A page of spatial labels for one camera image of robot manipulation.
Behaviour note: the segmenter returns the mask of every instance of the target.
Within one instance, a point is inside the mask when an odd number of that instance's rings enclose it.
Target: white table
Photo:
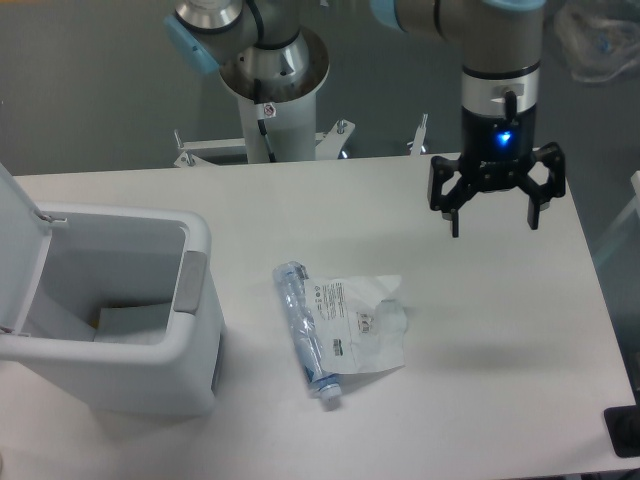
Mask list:
[[[496,479],[629,469],[603,410],[633,403],[568,193],[526,222],[519,191],[479,195],[461,238],[427,206],[428,159],[51,175],[36,200],[194,210],[229,335],[205,418],[89,410],[0,364],[2,480]],[[406,367],[308,398],[271,282],[401,274]]]

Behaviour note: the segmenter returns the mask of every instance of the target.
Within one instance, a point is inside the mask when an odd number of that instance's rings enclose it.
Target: bottle cap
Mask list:
[[[322,403],[329,409],[339,405],[340,395],[342,395],[342,389],[337,383],[327,385],[320,390],[320,400],[322,400]]]

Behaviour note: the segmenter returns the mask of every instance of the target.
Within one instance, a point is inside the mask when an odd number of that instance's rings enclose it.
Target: crushed plastic bottle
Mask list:
[[[569,0],[554,28],[579,82],[603,83],[640,70],[638,0]]]
[[[313,316],[305,299],[304,281],[307,278],[306,269],[298,262],[285,263],[273,271],[273,280],[309,388],[322,400],[325,408],[332,410],[340,403],[340,379],[335,373],[325,372],[320,364],[322,344],[316,336]]]

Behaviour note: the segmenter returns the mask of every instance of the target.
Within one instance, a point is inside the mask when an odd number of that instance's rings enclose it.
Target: plastic bag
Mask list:
[[[407,317],[396,298],[401,281],[399,275],[304,281],[325,371],[373,373],[404,365]]]
[[[569,0],[554,28],[575,80],[602,83],[640,71],[640,0]]]

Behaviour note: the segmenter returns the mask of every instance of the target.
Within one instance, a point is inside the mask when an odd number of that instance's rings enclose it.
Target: plastic bottle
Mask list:
[[[322,345],[316,336],[313,316],[305,299],[304,280],[307,278],[306,269],[297,262],[280,265],[273,271],[273,280],[287,315],[291,338],[309,388],[326,408],[333,409],[340,402],[342,390],[339,376],[325,372],[320,364]]]

